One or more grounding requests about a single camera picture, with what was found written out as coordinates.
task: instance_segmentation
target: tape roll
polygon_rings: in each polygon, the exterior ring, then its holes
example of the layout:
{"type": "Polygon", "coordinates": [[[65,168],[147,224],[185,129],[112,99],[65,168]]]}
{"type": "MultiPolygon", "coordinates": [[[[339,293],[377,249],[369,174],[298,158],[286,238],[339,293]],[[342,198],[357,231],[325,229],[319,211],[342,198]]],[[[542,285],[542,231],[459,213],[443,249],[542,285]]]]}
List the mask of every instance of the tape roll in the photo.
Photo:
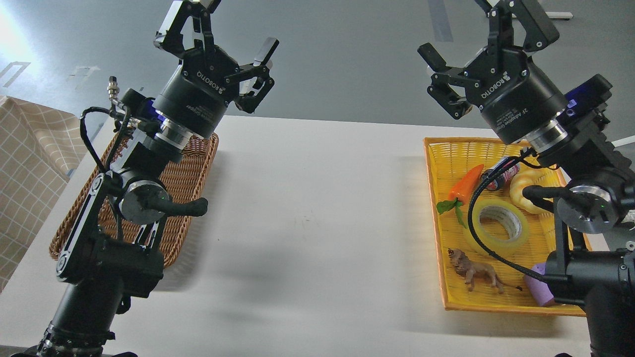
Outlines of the tape roll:
{"type": "MultiPolygon", "coordinates": [[[[518,208],[500,199],[482,199],[474,205],[474,228],[480,240],[502,257],[508,257],[516,252],[529,239],[529,222],[518,208]],[[483,219],[492,219],[500,223],[507,231],[504,236],[494,236],[485,231],[483,219]]],[[[477,253],[489,256],[474,240],[469,229],[464,229],[467,244],[477,253]]]]}

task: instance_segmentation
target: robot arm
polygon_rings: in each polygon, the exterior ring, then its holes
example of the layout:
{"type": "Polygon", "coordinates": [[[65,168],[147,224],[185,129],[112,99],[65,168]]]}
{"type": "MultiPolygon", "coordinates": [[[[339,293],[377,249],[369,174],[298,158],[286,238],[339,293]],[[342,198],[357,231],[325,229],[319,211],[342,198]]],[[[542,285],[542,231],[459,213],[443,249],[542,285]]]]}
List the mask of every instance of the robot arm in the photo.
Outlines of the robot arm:
{"type": "MultiPolygon", "coordinates": [[[[173,203],[159,176],[168,162],[181,160],[192,135],[211,136],[229,102],[246,112],[255,110],[274,84],[267,62],[278,45],[276,39],[267,39],[252,64],[238,66],[214,43],[210,15],[219,3],[172,3],[154,44],[179,58],[179,65],[157,99],[134,90],[118,98],[112,77],[110,110],[92,107],[84,112],[109,114],[119,133],[106,162],[98,162],[100,173],[60,252],[57,278],[70,284],[59,308],[40,344],[16,356],[101,356],[102,346],[114,338],[109,331],[114,315],[130,308],[130,297],[148,297],[163,277],[159,244],[167,217],[206,213],[204,198],[173,203]],[[185,49],[180,32],[189,17],[194,47],[185,49]],[[251,88],[240,93],[240,82],[254,77],[251,88]],[[114,159],[124,136],[130,137],[126,148],[114,159]],[[119,233],[110,237],[102,232],[97,215],[104,200],[116,221],[140,226],[133,243],[119,233]]],[[[99,161],[94,151],[91,154],[99,161]]]]}
{"type": "MultiPolygon", "coordinates": [[[[593,356],[630,356],[635,351],[635,246],[589,252],[582,237],[583,232],[610,230],[635,206],[631,161],[601,133],[609,123],[604,110],[612,86],[598,74],[564,95],[533,63],[533,53],[559,37],[536,0],[501,0],[493,6],[476,2],[488,14],[490,34],[466,67],[447,66],[430,43],[418,49],[434,71],[428,94],[455,119],[476,106],[505,144],[529,141],[542,166],[559,165],[571,180],[565,188],[523,190],[555,217],[556,251],[547,258],[544,275],[503,259],[475,231],[472,235],[492,257],[546,282],[556,302],[582,307],[593,356]],[[522,47],[514,45],[512,15],[527,33],[522,47]],[[465,88],[465,97],[451,86],[465,88]],[[553,204],[545,198],[554,198],[553,204]]],[[[482,190],[479,186],[472,197],[469,217],[482,190]]]]}

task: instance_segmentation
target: can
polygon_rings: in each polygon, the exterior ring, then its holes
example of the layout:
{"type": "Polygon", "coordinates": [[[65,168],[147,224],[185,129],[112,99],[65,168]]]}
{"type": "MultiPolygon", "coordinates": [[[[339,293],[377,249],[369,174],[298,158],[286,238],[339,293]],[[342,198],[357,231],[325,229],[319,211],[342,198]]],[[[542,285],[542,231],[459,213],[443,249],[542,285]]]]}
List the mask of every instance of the can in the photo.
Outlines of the can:
{"type": "MultiPolygon", "coordinates": [[[[494,166],[485,170],[483,174],[481,175],[481,181],[484,181],[487,175],[489,175],[490,172],[492,172],[494,168],[498,166],[498,164],[500,164],[501,162],[503,162],[503,160],[507,158],[508,156],[504,156],[494,166]]],[[[517,163],[516,165],[508,168],[505,172],[501,173],[496,179],[494,179],[494,181],[490,182],[485,188],[488,189],[489,191],[500,190],[503,187],[505,187],[505,185],[508,182],[510,182],[512,180],[512,177],[514,177],[515,174],[517,174],[518,172],[520,172],[520,163],[517,163]]]]}

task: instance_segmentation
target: purple object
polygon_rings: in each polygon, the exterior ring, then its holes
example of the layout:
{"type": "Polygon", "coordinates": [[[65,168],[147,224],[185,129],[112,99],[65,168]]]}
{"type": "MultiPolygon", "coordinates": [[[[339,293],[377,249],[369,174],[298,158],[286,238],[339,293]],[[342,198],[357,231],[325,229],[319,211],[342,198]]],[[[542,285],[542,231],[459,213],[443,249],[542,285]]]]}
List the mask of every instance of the purple object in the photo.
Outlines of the purple object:
{"type": "MultiPolygon", "coordinates": [[[[536,273],[545,274],[545,263],[538,263],[531,267],[531,269],[536,273]]],[[[525,275],[523,279],[525,280],[525,284],[527,284],[534,300],[538,303],[538,306],[547,307],[556,304],[554,301],[554,295],[551,293],[546,283],[530,278],[527,275],[525,275]]]]}

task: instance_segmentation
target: croissant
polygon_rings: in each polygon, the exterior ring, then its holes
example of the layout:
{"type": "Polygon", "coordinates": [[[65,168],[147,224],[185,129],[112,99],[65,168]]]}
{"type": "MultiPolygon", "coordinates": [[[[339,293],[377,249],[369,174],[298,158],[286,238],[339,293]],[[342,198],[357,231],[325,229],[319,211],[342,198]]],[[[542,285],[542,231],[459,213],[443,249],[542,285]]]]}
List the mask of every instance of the croissant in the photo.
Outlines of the croissant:
{"type": "Polygon", "coordinates": [[[522,208],[535,215],[545,213],[545,210],[535,206],[530,200],[523,196],[523,189],[535,184],[541,176],[542,172],[540,170],[523,170],[517,173],[516,176],[512,178],[512,182],[509,186],[509,197],[512,199],[512,203],[518,208],[522,208]]]}

